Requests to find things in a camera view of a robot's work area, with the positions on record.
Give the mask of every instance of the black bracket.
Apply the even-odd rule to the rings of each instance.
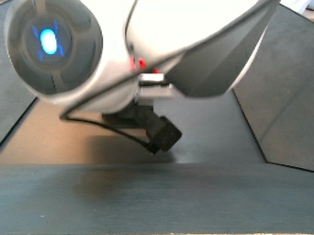
[[[151,106],[132,106],[113,115],[103,115],[115,128],[140,128],[149,139],[147,150],[168,151],[181,138],[181,132],[165,117],[159,117]]]

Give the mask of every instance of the dark gray floor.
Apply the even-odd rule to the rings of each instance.
[[[314,170],[314,24],[280,6],[235,93],[268,162]]]
[[[8,60],[4,42],[8,7],[9,3],[0,5],[0,142],[34,99],[24,88]]]
[[[1,166],[1,234],[312,233],[314,174],[270,164]]]
[[[109,131],[58,120],[61,108],[38,102],[0,153],[1,164],[100,164],[209,162],[263,163],[259,146],[232,93],[212,99],[156,102],[183,132],[167,153],[151,156],[145,149]],[[99,114],[84,114],[89,118]],[[128,131],[144,137],[143,131]]]

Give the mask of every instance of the glowing blue light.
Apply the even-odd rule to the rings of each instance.
[[[40,42],[44,52],[53,55],[57,50],[56,36],[50,29],[44,29],[40,34]]]

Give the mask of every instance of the black wire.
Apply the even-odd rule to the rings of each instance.
[[[70,117],[68,120],[69,120],[69,121],[73,121],[73,122],[80,122],[80,123],[85,123],[85,124],[91,124],[91,125],[99,126],[100,128],[107,129],[107,130],[111,130],[111,131],[115,132],[116,134],[119,134],[119,135],[124,136],[125,138],[128,138],[129,140],[137,142],[144,148],[147,148],[147,146],[148,146],[148,144],[147,144],[143,140],[140,140],[140,139],[137,139],[136,137],[128,135],[124,131],[121,131],[121,130],[119,130],[119,129],[115,129],[115,128],[113,128],[112,126],[109,126],[109,125],[105,125],[105,124],[103,124],[103,123],[99,123],[99,122],[96,122],[96,121],[93,121],[93,120],[84,119],[84,118],[74,118],[74,117]]]

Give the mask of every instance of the white robot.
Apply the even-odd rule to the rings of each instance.
[[[30,92],[66,108],[61,119],[77,108],[132,118],[147,131],[141,145],[167,151],[181,134],[153,114],[152,100],[232,88],[278,2],[14,0],[8,56]]]

